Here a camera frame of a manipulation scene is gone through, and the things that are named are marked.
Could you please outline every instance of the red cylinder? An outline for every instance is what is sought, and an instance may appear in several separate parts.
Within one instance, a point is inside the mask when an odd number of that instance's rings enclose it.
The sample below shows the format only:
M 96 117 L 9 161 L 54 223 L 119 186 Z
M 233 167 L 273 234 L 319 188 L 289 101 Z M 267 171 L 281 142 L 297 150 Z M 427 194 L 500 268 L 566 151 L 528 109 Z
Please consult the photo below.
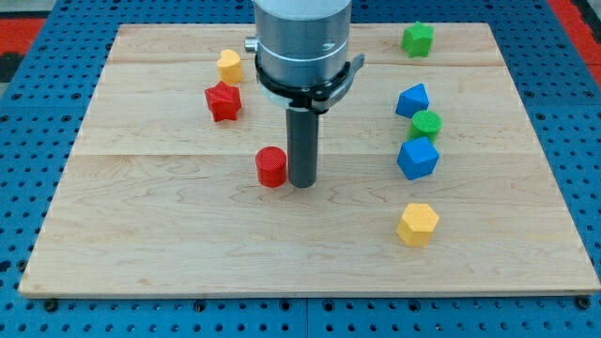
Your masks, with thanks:
M 285 153 L 279 147 L 267 146 L 261 149 L 255 158 L 259 182 L 270 188 L 284 184 L 286 180 L 285 161 Z

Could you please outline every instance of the yellow block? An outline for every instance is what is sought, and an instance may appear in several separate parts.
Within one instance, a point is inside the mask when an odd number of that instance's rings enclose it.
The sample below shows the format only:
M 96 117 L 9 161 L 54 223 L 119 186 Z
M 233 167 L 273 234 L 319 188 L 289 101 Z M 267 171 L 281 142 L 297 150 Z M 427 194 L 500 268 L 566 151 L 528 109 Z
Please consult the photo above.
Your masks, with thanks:
M 405 244 L 424 247 L 428 244 L 439 215 L 428 204 L 409 203 L 396 228 L 396 233 Z
M 232 50 L 222 50 L 221 58 L 217 60 L 219 77 L 228 85 L 235 85 L 244 80 L 240 56 Z

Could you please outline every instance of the toy block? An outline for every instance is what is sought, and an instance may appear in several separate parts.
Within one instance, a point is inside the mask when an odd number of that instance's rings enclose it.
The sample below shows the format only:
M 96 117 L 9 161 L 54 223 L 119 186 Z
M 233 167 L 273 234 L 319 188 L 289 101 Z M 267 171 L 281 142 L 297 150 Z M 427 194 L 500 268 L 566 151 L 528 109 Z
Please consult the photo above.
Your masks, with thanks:
M 409 57 L 426 57 L 430 54 L 433 40 L 434 27 L 417 22 L 405 29 L 401 48 L 407 51 Z
M 212 88 L 205 89 L 208 109 L 213 113 L 213 120 L 236 120 L 237 112 L 242 108 L 240 92 L 234 86 L 219 82 Z
M 439 215 L 428 204 L 409 203 L 401 216 L 396 234 L 410 247 L 423 248 L 428 244 Z
M 275 188 L 286 180 L 286 155 L 277 146 L 267 146 L 259 150 L 254 158 L 259 182 L 266 187 Z
M 228 85 L 235 85 L 244 80 L 242 61 L 240 56 L 232 50 L 223 50 L 221 58 L 217 60 L 219 77 Z
M 441 128 L 442 119 L 438 114 L 429 110 L 419 111 L 411 119 L 407 140 L 410 141 L 425 136 L 434 144 Z
M 417 84 L 398 96 L 396 113 L 412 118 L 415 113 L 428 109 L 430 100 L 425 92 L 424 84 Z
M 438 160 L 438 151 L 427 137 L 420 137 L 401 145 L 396 163 L 407 179 L 412 180 L 432 174 Z

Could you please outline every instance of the blue pegboard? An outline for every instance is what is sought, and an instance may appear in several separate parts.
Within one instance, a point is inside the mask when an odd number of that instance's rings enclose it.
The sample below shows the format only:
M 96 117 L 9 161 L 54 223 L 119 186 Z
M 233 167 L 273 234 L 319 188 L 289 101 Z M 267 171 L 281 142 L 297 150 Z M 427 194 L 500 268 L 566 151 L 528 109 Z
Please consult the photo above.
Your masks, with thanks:
M 361 0 L 353 6 L 354 23 L 491 25 L 578 231 L 601 272 L 601 92 L 547 3 Z M 0 337 L 601 335 L 599 295 L 57 304 L 22 298 L 16 290 L 20 269 L 33 249 L 118 26 L 253 21 L 250 0 L 58 1 L 0 100 Z

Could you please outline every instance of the blue block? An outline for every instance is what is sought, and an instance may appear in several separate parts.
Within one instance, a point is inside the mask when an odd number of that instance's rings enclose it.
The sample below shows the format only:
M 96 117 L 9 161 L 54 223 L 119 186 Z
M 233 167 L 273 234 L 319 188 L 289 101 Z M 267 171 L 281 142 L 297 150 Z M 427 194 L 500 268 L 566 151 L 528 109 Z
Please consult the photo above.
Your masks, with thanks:
M 401 145 L 396 162 L 407 179 L 415 179 L 432 174 L 439 153 L 427 137 L 420 137 Z
M 398 96 L 396 104 L 396 113 L 408 118 L 421 110 L 425 110 L 430 105 L 430 100 L 425 92 L 424 84 L 417 84 Z

